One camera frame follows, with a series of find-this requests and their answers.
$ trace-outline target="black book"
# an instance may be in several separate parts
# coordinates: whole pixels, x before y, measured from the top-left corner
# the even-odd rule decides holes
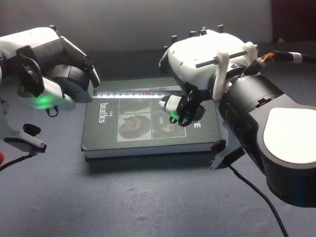
[[[181,90],[173,78],[103,81],[97,87],[98,91],[129,89]],[[159,100],[93,99],[87,104],[81,143],[87,159],[210,152],[212,144],[221,140],[212,101],[202,103],[206,112],[201,121],[181,127],[170,123]]]

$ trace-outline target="gray wall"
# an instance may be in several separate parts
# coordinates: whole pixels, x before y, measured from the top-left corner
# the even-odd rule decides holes
[[[171,35],[186,38],[202,26],[244,41],[272,40],[270,0],[7,0],[0,36],[56,25],[84,51],[159,49]]]

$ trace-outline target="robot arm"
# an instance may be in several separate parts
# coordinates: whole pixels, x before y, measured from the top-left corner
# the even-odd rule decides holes
[[[251,43],[225,33],[203,32],[174,42],[160,61],[160,69],[173,72],[186,91],[182,97],[163,98],[161,107],[179,125],[188,125],[192,115],[202,116],[200,102],[213,100],[228,141],[212,147],[217,155],[210,168],[228,167],[246,152],[278,198],[316,207],[316,108],[297,104],[258,74],[268,61],[316,63],[316,58],[277,51],[258,58]]]
[[[0,38],[0,86],[14,76],[21,81],[17,93],[22,101],[50,117],[91,102],[100,84],[89,57],[59,36],[55,26]],[[44,153],[46,144],[35,138],[40,129],[25,124],[24,131],[13,130],[6,119],[8,103],[0,101],[0,139],[25,152]]]

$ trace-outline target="gray table surface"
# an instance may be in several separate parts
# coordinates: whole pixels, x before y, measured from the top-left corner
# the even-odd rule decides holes
[[[313,54],[315,45],[290,44]],[[274,63],[262,74],[298,103],[316,106],[313,65]],[[207,155],[86,163],[80,151],[85,105],[48,118],[23,106],[12,89],[7,83],[0,88],[11,104],[10,124],[41,127],[47,150],[0,173],[0,236],[282,236],[267,204],[230,170],[210,171]],[[3,142],[0,150],[5,161],[24,155]],[[315,209],[276,198],[248,156],[234,167],[271,199],[291,237],[316,235]]]

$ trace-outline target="ruler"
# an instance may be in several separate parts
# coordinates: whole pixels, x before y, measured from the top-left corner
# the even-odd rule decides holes
[[[118,90],[118,91],[94,91],[94,99],[160,99],[167,95],[184,95],[185,92],[182,90]]]

